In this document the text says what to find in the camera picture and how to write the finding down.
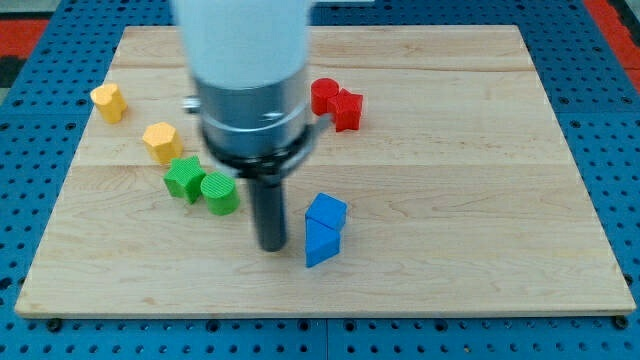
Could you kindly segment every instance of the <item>yellow hexagonal block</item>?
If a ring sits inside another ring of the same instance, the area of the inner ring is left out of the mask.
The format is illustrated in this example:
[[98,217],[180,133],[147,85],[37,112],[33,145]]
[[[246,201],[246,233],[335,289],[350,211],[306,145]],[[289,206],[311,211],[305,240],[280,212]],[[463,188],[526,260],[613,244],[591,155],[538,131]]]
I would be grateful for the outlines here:
[[178,130],[166,122],[148,126],[142,141],[151,158],[160,164],[168,164],[171,159],[182,155],[183,145]]
[[91,100],[104,121],[115,124],[122,119],[127,102],[122,97],[118,84],[103,84],[91,91]]

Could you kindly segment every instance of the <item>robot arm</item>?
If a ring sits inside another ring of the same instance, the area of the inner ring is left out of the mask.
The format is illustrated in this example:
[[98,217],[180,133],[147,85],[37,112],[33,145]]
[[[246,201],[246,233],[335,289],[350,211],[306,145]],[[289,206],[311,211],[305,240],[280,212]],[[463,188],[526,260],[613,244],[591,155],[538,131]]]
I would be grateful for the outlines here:
[[287,239],[283,179],[327,119],[311,119],[306,87],[309,0],[173,0],[217,166],[248,179],[260,246]]

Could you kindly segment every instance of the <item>blue block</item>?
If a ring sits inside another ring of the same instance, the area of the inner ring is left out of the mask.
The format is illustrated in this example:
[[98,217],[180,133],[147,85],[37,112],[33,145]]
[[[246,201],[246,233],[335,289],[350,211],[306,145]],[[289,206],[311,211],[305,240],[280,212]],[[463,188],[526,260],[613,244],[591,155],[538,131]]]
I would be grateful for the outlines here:
[[340,252],[340,233],[316,222],[306,220],[305,254],[307,267],[319,264]]
[[347,204],[325,193],[319,193],[307,209],[305,219],[313,219],[337,232],[344,227]]

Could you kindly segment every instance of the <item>green cylinder block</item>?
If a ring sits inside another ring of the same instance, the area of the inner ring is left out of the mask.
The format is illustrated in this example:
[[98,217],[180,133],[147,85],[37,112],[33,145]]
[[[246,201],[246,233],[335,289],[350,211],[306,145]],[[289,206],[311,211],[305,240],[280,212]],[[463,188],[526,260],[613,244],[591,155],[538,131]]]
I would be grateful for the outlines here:
[[240,204],[235,180],[220,172],[205,176],[200,183],[200,190],[212,214],[231,214]]

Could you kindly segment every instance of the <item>blue perforated surface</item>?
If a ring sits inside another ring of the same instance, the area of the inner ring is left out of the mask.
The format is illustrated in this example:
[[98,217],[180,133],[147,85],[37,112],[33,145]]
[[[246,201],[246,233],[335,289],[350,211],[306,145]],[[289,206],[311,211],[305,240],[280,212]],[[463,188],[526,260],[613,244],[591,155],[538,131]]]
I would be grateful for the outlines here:
[[[316,25],[517,24],[636,299],[640,100],[578,1],[378,0]],[[13,305],[126,25],[167,1],[64,0],[0,108],[0,358],[640,358],[640,320],[30,321]]]

